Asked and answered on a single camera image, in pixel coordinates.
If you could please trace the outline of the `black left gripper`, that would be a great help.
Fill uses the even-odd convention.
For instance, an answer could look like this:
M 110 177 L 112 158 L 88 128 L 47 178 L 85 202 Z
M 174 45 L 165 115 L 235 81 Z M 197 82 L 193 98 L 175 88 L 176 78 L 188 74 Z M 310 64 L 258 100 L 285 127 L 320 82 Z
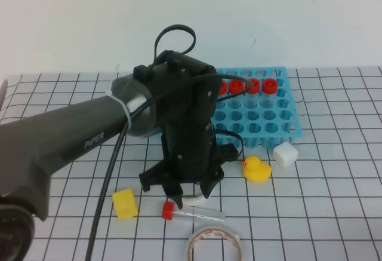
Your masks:
M 221 78 L 214 66 L 175 51 L 164 51 L 154 65 L 137 66 L 133 77 L 157 102 L 152 128 L 162 133 L 163 160 L 140 174 L 145 192 L 161 185 L 166 196 L 183 208 L 182 184 L 196 183 L 205 199 L 223 179 L 222 164 L 234 161 L 238 150 L 219 146 L 212 133 Z

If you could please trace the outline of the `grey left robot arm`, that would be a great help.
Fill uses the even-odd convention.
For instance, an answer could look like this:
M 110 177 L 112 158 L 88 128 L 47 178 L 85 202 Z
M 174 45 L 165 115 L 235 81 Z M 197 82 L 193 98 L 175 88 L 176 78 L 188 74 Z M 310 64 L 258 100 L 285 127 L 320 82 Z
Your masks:
M 209 197 L 239 156 L 212 128 L 221 82 L 213 66 L 166 50 L 115 79 L 108 96 L 2 125 L 1 259 L 24 259 L 34 218 L 48 216 L 51 176 L 118 134 L 162 136 L 162 161 L 139 175 L 144 191 L 161 185 L 182 206 L 181 185 L 196 183 Z

